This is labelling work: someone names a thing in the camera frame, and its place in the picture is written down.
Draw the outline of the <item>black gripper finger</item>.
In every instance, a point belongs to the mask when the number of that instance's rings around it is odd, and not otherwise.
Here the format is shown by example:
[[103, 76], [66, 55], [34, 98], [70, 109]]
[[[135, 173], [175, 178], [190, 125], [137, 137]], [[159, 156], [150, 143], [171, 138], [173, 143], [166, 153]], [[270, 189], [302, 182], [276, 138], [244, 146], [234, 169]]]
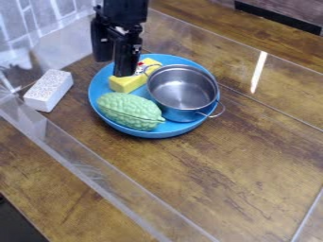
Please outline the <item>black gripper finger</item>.
[[142, 54], [143, 40], [138, 33], [117, 33], [114, 42], [114, 76], [118, 78], [133, 76]]
[[111, 61], [114, 42], [107, 38], [106, 27], [98, 19], [91, 22], [91, 43], [97, 62]]

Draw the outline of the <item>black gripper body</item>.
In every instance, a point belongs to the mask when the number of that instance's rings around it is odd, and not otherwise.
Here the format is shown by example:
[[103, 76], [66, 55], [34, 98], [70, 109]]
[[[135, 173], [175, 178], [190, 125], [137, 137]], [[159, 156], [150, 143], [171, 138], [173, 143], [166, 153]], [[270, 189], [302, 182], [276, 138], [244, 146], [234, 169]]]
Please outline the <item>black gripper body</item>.
[[138, 38], [143, 32], [142, 24], [149, 18], [149, 6], [150, 0], [103, 0], [94, 7], [91, 36]]

